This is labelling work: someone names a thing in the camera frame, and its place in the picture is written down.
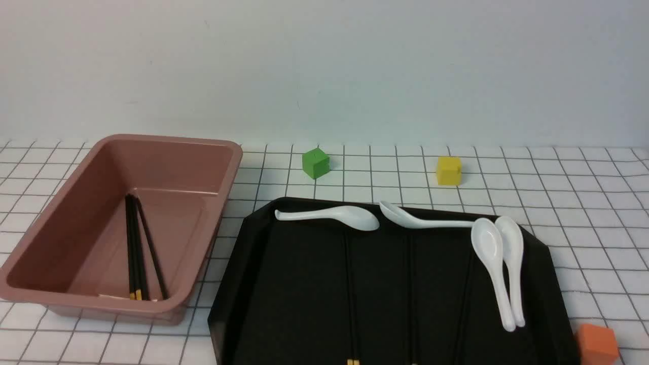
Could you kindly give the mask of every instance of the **white spoon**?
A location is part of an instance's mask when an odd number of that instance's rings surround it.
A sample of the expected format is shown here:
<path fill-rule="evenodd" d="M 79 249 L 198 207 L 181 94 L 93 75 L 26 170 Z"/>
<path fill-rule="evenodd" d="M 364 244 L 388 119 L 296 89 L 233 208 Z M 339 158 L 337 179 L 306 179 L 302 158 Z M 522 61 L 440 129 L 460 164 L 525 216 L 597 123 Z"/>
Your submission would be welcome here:
<path fill-rule="evenodd" d="M 496 226 L 487 218 L 478 218 L 471 229 L 471 244 L 482 264 L 487 268 L 496 294 L 500 320 L 506 331 L 516 329 L 509 306 L 509 297 L 502 276 L 502 238 Z"/>
<path fill-rule="evenodd" d="M 509 272 L 509 300 L 516 325 L 525 327 L 523 304 L 520 299 L 520 267 L 523 262 L 523 233 L 510 217 L 499 217 L 496 228 L 502 235 L 502 258 Z"/>
<path fill-rule="evenodd" d="M 381 212 L 387 219 L 404 228 L 423 229 L 423 228 L 441 228 L 441 227 L 472 227 L 472 221 L 428 221 L 413 217 L 410 213 L 399 208 L 398 206 L 381 200 L 379 202 Z"/>
<path fill-rule="evenodd" d="M 275 218 L 280 221 L 319 220 L 329 218 L 340 221 L 359 231 L 374 231 L 378 229 L 378 219 L 369 210 L 343 205 L 321 210 L 307 212 L 286 213 L 275 210 Z"/>

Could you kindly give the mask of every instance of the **grid pattern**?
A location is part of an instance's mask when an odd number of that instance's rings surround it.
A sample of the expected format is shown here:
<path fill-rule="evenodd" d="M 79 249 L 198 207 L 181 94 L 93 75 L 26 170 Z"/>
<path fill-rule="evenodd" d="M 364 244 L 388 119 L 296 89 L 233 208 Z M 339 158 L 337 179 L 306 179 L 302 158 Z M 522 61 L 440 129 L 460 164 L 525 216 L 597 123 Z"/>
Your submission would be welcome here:
<path fill-rule="evenodd" d="M 83 140 L 0 140 L 0 265 L 88 153 Z M 57 316 L 0 299 L 0 365 L 215 364 L 207 315 L 243 218 L 282 196 L 508 215 L 550 247 L 574 327 L 616 332 L 619 364 L 649 356 L 649 153 L 630 148 L 320 145 L 331 172 L 311 180 L 312 145 L 243 145 L 221 228 L 181 324 Z M 459 156 L 459 187 L 437 158 Z"/>

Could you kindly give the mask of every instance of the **tray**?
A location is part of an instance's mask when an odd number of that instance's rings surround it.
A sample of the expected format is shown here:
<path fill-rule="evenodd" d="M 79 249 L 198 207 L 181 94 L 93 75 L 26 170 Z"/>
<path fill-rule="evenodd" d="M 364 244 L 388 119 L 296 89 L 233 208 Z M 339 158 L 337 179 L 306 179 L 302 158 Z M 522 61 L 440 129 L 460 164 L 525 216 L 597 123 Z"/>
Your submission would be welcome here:
<path fill-rule="evenodd" d="M 229 141 L 126 134 L 101 140 L 5 262 L 0 296 L 68 316 L 124 314 L 127 320 L 178 323 L 241 156 L 241 147 Z M 129 192 L 145 211 L 167 300 L 119 299 L 129 297 Z M 152 299 L 161 299 L 149 250 L 143 252 Z"/>
<path fill-rule="evenodd" d="M 470 229 L 403 229 L 385 219 L 377 205 L 366 204 L 351 205 L 376 215 L 377 231 L 273 216 L 276 208 L 337 205 L 280 198 L 244 220 L 208 318 L 219 364 L 346 364 L 345 241 L 353 262 L 361 364 L 409 364 L 408 242 L 415 255 L 420 365 L 579 364 L 549 250 L 527 231 L 521 277 L 527 323 L 508 333 L 489 274 L 472 250 Z M 407 211 L 436 220 L 482 217 Z"/>

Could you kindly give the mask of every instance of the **spoon bowl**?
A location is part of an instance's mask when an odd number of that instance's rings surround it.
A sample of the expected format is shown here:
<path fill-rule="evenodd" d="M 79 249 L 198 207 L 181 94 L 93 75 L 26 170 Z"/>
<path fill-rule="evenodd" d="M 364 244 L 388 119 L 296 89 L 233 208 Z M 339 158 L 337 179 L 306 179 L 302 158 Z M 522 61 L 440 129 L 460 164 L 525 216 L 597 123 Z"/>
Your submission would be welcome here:
<path fill-rule="evenodd" d="M 403 228 L 410 229 L 425 229 L 425 228 L 442 228 L 442 227 L 465 227 L 469 228 L 473 226 L 472 221 L 429 221 L 422 220 L 417 217 L 412 216 L 410 213 L 399 208 L 398 206 L 388 203 L 387 201 L 381 200 L 378 206 L 381 208 L 381 212 L 387 219 L 391 220 L 393 223 L 400 225 Z"/>
<path fill-rule="evenodd" d="M 306 212 L 281 212 L 275 210 L 275 218 L 280 221 L 301 221 L 333 219 L 340 221 L 359 231 L 375 231 L 379 227 L 378 219 L 369 210 L 353 205 L 342 205 L 320 210 L 309 210 Z"/>
<path fill-rule="evenodd" d="M 502 326 L 506 331 L 512 332 L 516 329 L 516 323 L 511 313 L 505 279 L 502 274 L 502 237 L 490 220 L 478 218 L 471 228 L 471 244 L 473 251 L 489 272 Z"/>

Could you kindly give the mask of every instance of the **black chopstick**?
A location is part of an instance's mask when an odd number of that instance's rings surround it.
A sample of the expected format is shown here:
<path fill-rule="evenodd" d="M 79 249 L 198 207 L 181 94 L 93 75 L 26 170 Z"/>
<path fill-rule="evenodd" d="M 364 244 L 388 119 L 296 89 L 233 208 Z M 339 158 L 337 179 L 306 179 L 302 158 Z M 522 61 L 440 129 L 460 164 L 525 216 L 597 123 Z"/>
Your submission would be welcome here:
<path fill-rule="evenodd" d="M 138 208 L 136 206 L 136 199 L 133 195 L 130 196 L 130 209 L 132 211 L 132 219 L 134 222 L 134 231 L 135 234 L 133 236 L 134 238 L 134 245 L 135 245 L 135 252 L 136 252 L 136 263 L 137 263 L 137 269 L 138 269 L 138 277 L 140 279 L 140 292 L 141 292 L 141 300 L 150 300 L 149 297 L 149 283 L 147 282 L 147 271 L 146 271 L 146 265 L 144 263 L 144 252 L 142 249 L 142 241 L 140 239 L 140 222 L 138 219 Z"/>
<path fill-rule="evenodd" d="M 158 254 L 156 253 L 155 246 L 153 246 L 153 239 L 151 238 L 149 225 L 147 224 L 147 219 L 144 216 L 142 203 L 140 203 L 138 197 L 135 197 L 135 203 L 137 204 L 138 211 L 140 212 L 140 219 L 142 220 L 144 235 L 147 237 L 147 243 L 149 244 L 149 252 L 151 252 L 151 258 L 153 259 L 153 268 L 156 270 L 156 276 L 158 277 L 158 284 L 160 285 L 160 292 L 162 293 L 162 299 L 169 299 L 169 294 L 167 293 L 167 286 L 165 285 L 164 277 L 162 276 L 162 270 L 160 269 L 160 263 L 158 261 Z"/>
<path fill-rule="evenodd" d="M 137 216 L 134 214 L 134 205 L 133 205 L 133 196 L 128 194 L 126 196 L 126 214 L 128 222 L 130 223 L 127 227 L 128 236 L 127 241 L 132 255 L 132 265 L 133 265 L 133 276 L 132 282 L 134 285 L 134 297 L 135 300 L 142 300 L 142 270 L 141 270 L 141 259 L 138 250 L 140 237 L 140 228 L 138 227 Z"/>
<path fill-rule="evenodd" d="M 410 364 L 417 365 L 419 363 L 419 332 L 417 330 L 417 265 L 415 260 L 415 244 L 410 236 L 408 236 L 406 252 L 406 255 L 408 256 L 408 349 L 410 351 Z"/>
<path fill-rule="evenodd" d="M 129 210 L 129 197 L 124 198 L 124 211 L 126 212 L 126 245 L 127 255 L 129 256 L 129 298 L 135 300 L 135 253 L 133 252 L 133 239 L 132 239 L 132 222 Z"/>
<path fill-rule="evenodd" d="M 345 273 L 347 274 L 347 307 L 349 310 L 349 332 L 351 342 L 351 357 L 347 359 L 348 365 L 360 365 L 358 319 L 356 318 L 356 293 L 354 290 L 354 268 L 352 266 L 352 249 L 347 239 L 345 240 Z"/>

